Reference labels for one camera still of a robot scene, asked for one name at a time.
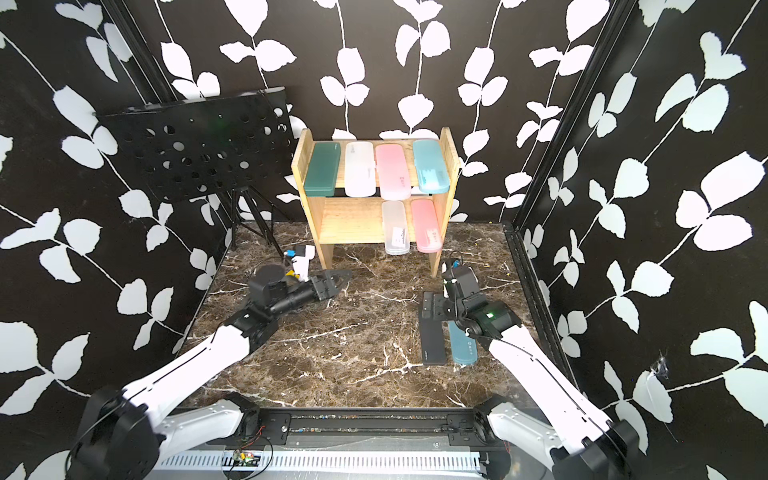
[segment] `leaf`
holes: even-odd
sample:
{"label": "leaf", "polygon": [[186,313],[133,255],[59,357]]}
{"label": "leaf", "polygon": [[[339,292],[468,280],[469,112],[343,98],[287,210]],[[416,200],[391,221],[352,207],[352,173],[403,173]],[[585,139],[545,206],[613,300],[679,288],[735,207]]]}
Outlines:
{"label": "leaf", "polygon": [[485,77],[493,66],[494,53],[490,47],[475,47],[464,67],[464,78],[478,85],[485,83]]}
{"label": "leaf", "polygon": [[614,260],[611,263],[605,276],[608,277],[611,285],[613,285],[614,292],[616,292],[617,295],[622,295],[627,281],[624,279],[624,272],[621,271],[621,266],[617,260]]}
{"label": "leaf", "polygon": [[[212,200],[210,200],[211,197],[216,198],[217,201],[219,201],[219,197],[217,197],[215,194],[209,195],[209,201],[213,203]],[[174,212],[174,206],[171,204],[160,204],[160,206],[157,209],[157,221],[160,222],[161,225],[165,225],[168,222],[168,218],[170,215]]]}
{"label": "leaf", "polygon": [[328,101],[337,107],[344,105],[344,85],[340,84],[338,80],[334,77],[323,77],[320,79],[320,87]]}
{"label": "leaf", "polygon": [[291,131],[293,131],[293,138],[301,137],[301,131],[306,128],[304,120],[293,115],[289,115],[288,119],[290,120]]}
{"label": "leaf", "polygon": [[197,77],[197,90],[199,90],[204,97],[218,97],[221,95],[219,78],[209,71],[204,71]]}
{"label": "leaf", "polygon": [[648,371],[642,372],[634,385],[632,399],[664,423],[672,422],[672,398],[659,379]]}
{"label": "leaf", "polygon": [[351,85],[366,77],[366,67],[360,58],[357,48],[342,48],[336,55],[336,64],[344,79],[344,83]]}
{"label": "leaf", "polygon": [[485,165],[482,162],[475,161],[475,162],[469,162],[462,168],[462,175],[464,177],[471,177],[473,175],[477,174],[483,174],[484,172],[488,171],[488,166]]}
{"label": "leaf", "polygon": [[525,141],[536,131],[538,131],[538,124],[536,122],[533,120],[525,122],[518,132],[518,148],[522,147]]}
{"label": "leaf", "polygon": [[596,180],[589,181],[589,197],[602,206],[608,203],[608,199],[605,197],[605,189]]}
{"label": "leaf", "polygon": [[528,110],[535,113],[540,120],[546,120],[548,118],[552,118],[563,111],[563,109],[558,106],[550,105],[548,107],[545,107],[544,105],[538,103],[537,101],[529,101],[527,104],[525,104],[525,106],[528,107]]}
{"label": "leaf", "polygon": [[691,355],[715,355],[724,359],[744,361],[741,337],[731,329],[719,328],[699,333],[690,344]]}
{"label": "leaf", "polygon": [[547,283],[545,283],[544,280],[539,280],[538,289],[541,291],[541,296],[544,297],[544,303],[549,306],[549,287],[547,286]]}
{"label": "leaf", "polygon": [[562,187],[558,192],[558,197],[560,197],[560,200],[563,200],[563,205],[566,207],[570,205],[574,199],[573,192],[571,192],[568,187]]}
{"label": "leaf", "polygon": [[568,331],[568,321],[562,315],[560,315],[560,319],[558,320],[558,333],[563,337],[566,337],[571,333]]}
{"label": "leaf", "polygon": [[94,30],[98,30],[98,26],[104,20],[104,14],[101,13],[101,5],[95,3],[87,3],[82,9],[71,3],[57,3],[55,8],[62,17],[83,22]]}
{"label": "leaf", "polygon": [[672,107],[682,101],[686,101],[688,98],[693,98],[695,95],[696,81],[694,80],[694,76],[690,73],[686,73],[678,78],[669,90],[667,90],[667,93],[664,94],[661,103],[659,103],[659,106],[656,108],[656,121],[659,121]]}
{"label": "leaf", "polygon": [[568,265],[563,269],[563,278],[568,282],[568,285],[576,286],[578,282],[578,263],[568,262]]}
{"label": "leaf", "polygon": [[93,139],[96,148],[106,153],[107,155],[114,155],[118,152],[117,141],[112,136],[112,133],[104,125],[101,125],[96,129],[93,135]]}
{"label": "leaf", "polygon": [[632,290],[648,296],[662,296],[670,291],[674,277],[661,265],[645,261],[634,271]]}
{"label": "leaf", "polygon": [[768,311],[756,301],[750,302],[750,317],[755,327],[755,354],[768,358]]}
{"label": "leaf", "polygon": [[694,244],[707,252],[728,250],[752,238],[752,226],[738,215],[707,218],[694,235]]}
{"label": "leaf", "polygon": [[517,208],[520,207],[523,204],[523,200],[525,199],[525,194],[516,194],[511,195],[507,201],[504,202],[505,208]]}
{"label": "leaf", "polygon": [[674,214],[677,225],[683,228],[698,227],[704,223],[709,214],[707,202],[699,194],[690,190],[683,190],[677,201],[677,210]]}
{"label": "leaf", "polygon": [[10,250],[20,247],[27,243],[38,242],[41,240],[53,240],[61,223],[61,215],[58,208],[45,212],[35,221],[35,225],[29,228],[20,228],[11,233],[0,242],[0,248]]}
{"label": "leaf", "polygon": [[24,385],[13,392],[0,406],[0,413],[3,415],[21,415],[30,412],[35,407],[40,395],[53,381],[54,376],[47,372],[27,379]]}
{"label": "leaf", "polygon": [[87,135],[91,135],[98,123],[96,111],[80,94],[67,86],[53,94],[53,103],[64,118]]}
{"label": "leaf", "polygon": [[620,114],[627,107],[629,99],[632,97],[632,91],[634,90],[634,84],[637,82],[637,77],[631,73],[625,73],[621,75],[619,80],[614,86],[614,91],[611,94],[611,99],[608,102],[606,111]]}
{"label": "leaf", "polygon": [[640,329],[640,314],[632,300],[626,296],[617,296],[611,301],[611,308],[617,317],[621,319],[635,333]]}
{"label": "leaf", "polygon": [[199,248],[193,248],[190,253],[190,265],[198,270],[205,271],[205,263],[208,261],[207,253],[203,252]]}
{"label": "leaf", "polygon": [[528,54],[528,58],[533,62],[536,68],[546,65],[550,61],[560,61],[563,59],[563,52],[556,47],[539,48]]}
{"label": "leaf", "polygon": [[412,26],[400,25],[395,38],[395,54],[401,66],[406,66],[408,52],[411,51],[411,47],[416,43],[416,40],[419,40],[420,36],[419,32]]}
{"label": "leaf", "polygon": [[77,283],[80,281],[80,277],[74,272],[72,265],[69,263],[67,247],[64,245],[57,245],[56,247],[43,250],[40,253],[40,264],[56,280],[62,280],[66,283]]}
{"label": "leaf", "polygon": [[120,61],[129,61],[134,56],[128,44],[125,43],[123,35],[114,23],[104,24],[104,33],[107,35],[107,43],[114,56]]}
{"label": "leaf", "polygon": [[219,51],[235,63],[240,63],[245,57],[256,57],[253,47],[248,47],[241,41],[219,45]]}
{"label": "leaf", "polygon": [[152,205],[143,190],[130,190],[120,196],[123,211],[133,218],[152,218]]}
{"label": "leaf", "polygon": [[38,336],[24,322],[0,322],[0,373],[38,365]]}
{"label": "leaf", "polygon": [[568,314],[568,331],[571,335],[580,335],[587,331],[587,319],[584,318],[584,312],[574,310]]}
{"label": "leaf", "polygon": [[354,84],[346,88],[345,95],[352,106],[359,107],[368,96],[369,90],[364,84]]}
{"label": "leaf", "polygon": [[69,450],[64,450],[46,458],[29,474],[27,480],[65,480],[64,468],[68,454]]}
{"label": "leaf", "polygon": [[137,315],[147,312],[147,284],[141,278],[126,283],[118,298],[118,313]]}
{"label": "leaf", "polygon": [[469,159],[472,155],[478,153],[480,150],[488,144],[488,130],[473,131],[466,137],[462,146],[464,147],[464,155]]}
{"label": "leaf", "polygon": [[713,168],[701,181],[701,191],[715,210],[757,188],[764,176],[763,165],[745,151]]}
{"label": "leaf", "polygon": [[197,87],[197,84],[193,81],[174,80],[170,84],[173,85],[174,88],[176,88],[179,93],[182,94],[187,100],[194,100],[203,96],[203,94],[200,93],[200,89]]}
{"label": "leaf", "polygon": [[576,40],[600,23],[610,6],[608,0],[573,0],[565,11],[568,41]]}
{"label": "leaf", "polygon": [[62,345],[53,357],[51,370],[59,380],[69,380],[80,370],[83,363],[83,350],[88,344],[90,333],[76,336]]}
{"label": "leaf", "polygon": [[605,95],[602,92],[598,92],[592,99],[592,105],[589,107],[589,117],[587,118],[587,125],[594,128],[600,121],[600,117],[605,113]]}
{"label": "leaf", "polygon": [[637,447],[647,455],[648,429],[645,426],[645,421],[643,420],[643,416],[640,415],[640,412],[638,412],[631,403],[622,400],[616,405],[616,416],[620,420],[626,420],[627,423],[632,425],[634,431],[637,432],[637,436],[640,437]]}
{"label": "leaf", "polygon": [[704,53],[704,78],[727,80],[746,70],[739,55],[723,55],[723,44],[711,31],[701,35],[699,45]]}
{"label": "leaf", "polygon": [[563,346],[563,352],[572,358],[579,358],[581,356],[581,348],[579,348],[578,342],[573,339],[572,336],[566,336],[560,341]]}
{"label": "leaf", "polygon": [[624,238],[627,230],[627,222],[624,219],[624,211],[618,205],[608,204],[600,210],[598,222],[605,229],[619,238]]}
{"label": "leaf", "polygon": [[462,103],[467,106],[477,104],[481,94],[482,88],[477,84],[465,83],[458,87],[458,96],[462,98]]}
{"label": "leaf", "polygon": [[184,47],[178,43],[160,43],[165,68],[176,76],[194,81],[192,77],[192,64]]}
{"label": "leaf", "polygon": [[557,265],[558,263],[568,262],[570,257],[568,256],[568,247],[560,247],[560,250],[554,255],[554,259],[552,259],[552,265]]}
{"label": "leaf", "polygon": [[621,385],[621,380],[619,380],[619,376],[616,375],[614,367],[607,360],[603,366],[603,378],[608,382],[608,385],[614,387],[614,391],[619,400],[623,400],[624,387]]}
{"label": "leaf", "polygon": [[397,102],[400,116],[411,128],[414,128],[419,122],[427,118],[432,113],[434,107],[435,104],[422,94],[409,95]]}
{"label": "leaf", "polygon": [[147,232],[147,252],[151,252],[167,240],[168,229],[164,225],[153,225]]}
{"label": "leaf", "polygon": [[568,75],[573,75],[574,73],[584,70],[589,58],[592,56],[593,48],[592,45],[579,45],[566,51],[563,54],[563,59],[560,60],[558,74],[562,77],[567,77]]}
{"label": "leaf", "polygon": [[266,18],[266,0],[224,0],[237,23],[253,37]]}
{"label": "leaf", "polygon": [[173,297],[173,295],[174,288],[169,286],[168,288],[163,288],[157,295],[154,296],[150,310],[152,318],[158,322],[165,321],[165,319],[168,317],[168,312],[170,311],[170,299]]}
{"label": "leaf", "polygon": [[576,174],[577,169],[578,155],[576,154],[576,148],[572,147],[565,154],[565,160],[563,160],[563,183],[570,180]]}
{"label": "leaf", "polygon": [[94,251],[99,241],[101,227],[84,218],[76,218],[64,225],[64,236],[72,250],[87,255]]}
{"label": "leaf", "polygon": [[768,425],[768,372],[739,368],[723,372],[725,388],[745,410]]}
{"label": "leaf", "polygon": [[712,85],[688,104],[688,108],[683,113],[683,126],[696,132],[714,132],[727,108],[728,90],[725,85]]}
{"label": "leaf", "polygon": [[71,135],[61,142],[61,149],[83,167],[98,169],[104,166],[104,158],[96,145],[87,138]]}
{"label": "leaf", "polygon": [[516,174],[507,175],[507,177],[504,179],[504,185],[507,188],[508,194],[513,194],[514,192],[520,190],[530,183],[531,175],[528,175],[525,172],[518,172]]}
{"label": "leaf", "polygon": [[544,127],[541,127],[541,130],[538,131],[538,135],[536,135],[536,141],[540,141],[540,142],[550,141],[554,136],[554,133],[558,130],[559,124],[560,124],[560,121],[555,120],[554,118],[547,121]]}
{"label": "leaf", "polygon": [[437,16],[442,5],[434,0],[418,3],[416,0],[395,0],[395,4],[403,7],[418,22],[426,22]]}
{"label": "leaf", "polygon": [[451,35],[448,29],[437,20],[429,22],[422,34],[422,54],[425,57],[437,57],[451,49]]}
{"label": "leaf", "polygon": [[549,188],[549,199],[557,199],[558,192],[560,191],[560,184],[558,183],[558,179],[555,177],[549,177],[547,179],[547,187]]}
{"label": "leaf", "polygon": [[708,480],[728,480],[722,473],[718,472],[714,468],[707,465],[707,478]]}
{"label": "leaf", "polygon": [[482,199],[487,205],[496,205],[496,204],[503,204],[505,201],[507,201],[506,198],[495,196],[495,197],[486,197]]}
{"label": "leaf", "polygon": [[85,44],[88,46],[88,51],[91,53],[91,57],[101,71],[103,71],[110,80],[118,81],[118,78],[114,75],[114,70],[112,70],[112,64],[109,63],[107,42],[101,38],[87,37],[85,39]]}
{"label": "leaf", "polygon": [[505,77],[493,77],[482,88],[482,106],[490,107],[504,94],[504,90],[507,88],[507,79]]}
{"label": "leaf", "polygon": [[598,138],[602,138],[616,130],[616,117],[613,114],[604,113],[598,122]]}
{"label": "leaf", "polygon": [[149,343],[153,325],[154,318],[150,317],[150,319],[141,326],[138,335],[136,335],[136,340],[134,340],[134,350],[138,350]]}
{"label": "leaf", "polygon": [[633,158],[624,159],[616,173],[614,198],[635,198],[648,191],[648,167]]}

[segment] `black wallpaper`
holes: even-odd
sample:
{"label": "black wallpaper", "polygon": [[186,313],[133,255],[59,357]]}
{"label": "black wallpaper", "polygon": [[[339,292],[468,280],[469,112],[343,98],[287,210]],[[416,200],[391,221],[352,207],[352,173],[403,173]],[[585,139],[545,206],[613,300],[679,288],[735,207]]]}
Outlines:
{"label": "black wallpaper", "polygon": [[[217,78],[218,89],[214,86],[213,94],[218,91],[234,94],[263,88],[265,84],[284,85],[289,103],[293,104],[290,114],[294,117],[294,126],[299,129],[306,125],[315,139],[330,139],[337,136],[338,131],[351,132],[361,140],[378,139],[387,131],[400,131],[393,135],[407,136],[411,132],[429,134],[426,129],[437,134],[441,127],[447,126],[452,130],[459,155],[466,161],[465,139],[473,131],[478,132],[467,140],[470,153],[476,152],[469,161],[475,163],[463,170],[458,183],[454,221],[499,221],[502,205],[508,199],[510,209],[505,209],[504,218],[509,220],[521,202],[530,177],[522,173],[508,183],[505,178],[535,171],[561,115],[556,107],[565,107],[610,3],[607,0],[425,3],[427,5],[420,8],[416,0],[176,0],[159,4],[153,0],[126,1],[169,81],[180,80],[179,71],[168,71],[161,46],[172,38],[188,55],[191,79],[197,87],[202,85],[204,95],[211,94],[211,83],[199,82],[203,72]],[[241,15],[249,22],[248,32],[230,12],[237,12],[238,5],[245,4],[252,8]],[[570,28],[566,25],[567,17]],[[416,40],[417,28],[423,31],[425,39],[421,50]],[[415,35],[411,37],[415,44],[407,50],[407,56],[403,56],[404,66],[399,63],[395,48],[399,31],[403,29]],[[265,55],[260,60],[264,67],[260,72],[253,57],[245,56],[236,63],[220,49],[222,45],[241,42],[243,48],[258,45],[258,50],[262,41],[277,41],[288,50],[272,59],[294,58],[293,61],[271,71],[272,62],[269,55]],[[489,51],[483,50],[475,57],[476,61],[469,64],[469,78],[466,78],[465,67],[473,51],[487,49],[489,45],[494,59],[487,76],[479,74],[484,66],[490,66]],[[364,64],[364,78],[339,72],[337,54],[342,48],[358,50]],[[567,60],[563,60],[568,69],[562,71],[569,74],[557,75],[554,82],[558,62],[539,63],[537,68],[529,56],[533,51],[546,48],[552,48],[548,51],[550,55],[540,52],[537,61],[543,57],[554,60],[555,51],[570,53]],[[478,102],[479,86],[467,85],[467,91],[475,92],[474,96],[466,97],[467,105],[458,88],[471,84],[470,80],[476,80],[478,75],[487,87],[485,100]],[[342,90],[336,104],[342,106],[332,104],[323,93],[321,79],[325,77],[334,77],[334,81],[339,82],[338,88]],[[350,93],[351,100],[344,104],[341,85],[344,77],[349,79],[349,84],[368,88],[359,106],[354,104],[360,90],[358,97]],[[191,82],[176,85],[183,89],[175,89],[180,97],[182,92],[199,95],[200,89]],[[423,121],[412,122],[410,128],[399,102],[417,92],[432,102],[432,110]],[[532,134],[518,147],[518,132],[526,122],[538,128],[539,117],[526,107],[528,102],[540,103],[540,109],[550,106],[541,126],[549,121],[554,123],[549,124],[541,141],[536,141],[537,134]],[[286,183],[285,192],[286,199],[292,200],[285,206],[280,205],[281,208],[293,218],[303,218],[296,191]]]}
{"label": "black wallpaper", "polygon": [[[141,190],[124,197],[124,182],[131,189],[143,182],[131,165],[91,142],[92,135],[112,151],[109,134],[94,129],[88,104],[99,113],[142,105],[127,74],[135,63],[118,60],[115,52],[124,49],[101,7],[83,11],[76,3],[59,12],[53,1],[0,2],[0,478],[26,478],[46,458],[29,478],[63,478],[66,452],[59,452],[72,444],[84,396],[173,358],[209,281],[204,270],[223,255],[229,225],[223,207],[211,214],[214,225],[207,223],[205,200],[173,205],[167,229],[124,210],[121,198],[132,198],[139,201],[128,205],[146,213]],[[94,57],[108,60],[116,81]],[[85,103],[72,104],[71,92]],[[80,140],[65,141],[70,137]],[[148,198],[152,217],[167,213]],[[31,229],[23,219],[37,222],[34,231],[23,230]],[[147,251],[153,227],[151,240],[167,239]],[[187,248],[205,257],[195,261],[202,260],[202,270]]]}
{"label": "black wallpaper", "polygon": [[768,5],[654,3],[627,22],[525,243],[579,386],[644,437],[641,478],[763,478]]}

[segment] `marble surface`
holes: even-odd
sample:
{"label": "marble surface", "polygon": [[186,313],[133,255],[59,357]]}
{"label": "marble surface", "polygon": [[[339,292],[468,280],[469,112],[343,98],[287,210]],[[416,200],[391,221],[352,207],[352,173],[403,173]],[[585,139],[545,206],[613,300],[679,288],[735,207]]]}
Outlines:
{"label": "marble surface", "polygon": [[[306,223],[276,223],[286,249],[311,244]],[[251,232],[237,232],[238,247],[224,259],[185,342],[189,349],[238,310],[247,277],[280,260]],[[425,253],[390,256],[381,244],[337,245],[334,268],[354,277],[336,298],[285,315],[269,343],[225,369],[186,401],[203,406],[240,392],[262,406],[295,407],[472,407],[498,393],[518,406],[534,406],[507,369],[482,347],[473,366],[451,361],[421,365],[417,309],[423,290],[442,291],[429,274]],[[451,223],[443,258],[457,257],[477,274],[491,300],[505,301],[536,338],[515,265],[501,225]],[[310,272],[320,270],[317,259]]]}

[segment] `yellow object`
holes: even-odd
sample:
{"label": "yellow object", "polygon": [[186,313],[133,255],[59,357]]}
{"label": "yellow object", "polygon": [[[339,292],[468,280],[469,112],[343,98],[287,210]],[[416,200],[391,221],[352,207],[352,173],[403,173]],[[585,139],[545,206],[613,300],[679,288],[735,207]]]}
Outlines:
{"label": "yellow object", "polygon": [[[344,187],[344,166],[346,144],[350,141],[338,141],[341,145],[341,160],[339,173],[336,177],[336,187]],[[453,196],[456,192],[458,170],[461,162],[458,158],[456,146],[453,143],[451,131],[444,127],[440,132],[440,149],[442,150],[445,167],[451,180],[449,190],[444,194],[431,196],[411,197],[404,200],[406,206],[406,218],[411,239],[415,240],[413,219],[411,215],[411,201],[418,198],[429,198],[435,205],[438,225],[441,228],[441,238],[445,239],[445,230],[448,228],[448,220],[451,216]],[[416,168],[413,160],[413,140],[374,140],[374,147],[380,144],[400,144],[406,154],[406,164],[411,177],[411,187],[419,185],[416,176]],[[384,201],[381,197],[308,197],[304,191],[304,178],[309,166],[315,141],[312,132],[304,129],[293,155],[291,169],[296,179],[296,187],[301,197],[301,205],[304,208],[307,221],[312,230],[312,238],[317,248],[317,256],[324,269],[333,268],[333,246],[336,243],[383,243],[384,231],[382,228],[382,209]],[[376,175],[376,186],[379,186],[379,175]],[[432,276],[437,276],[440,264],[441,250],[429,253],[429,263],[432,268]]]}

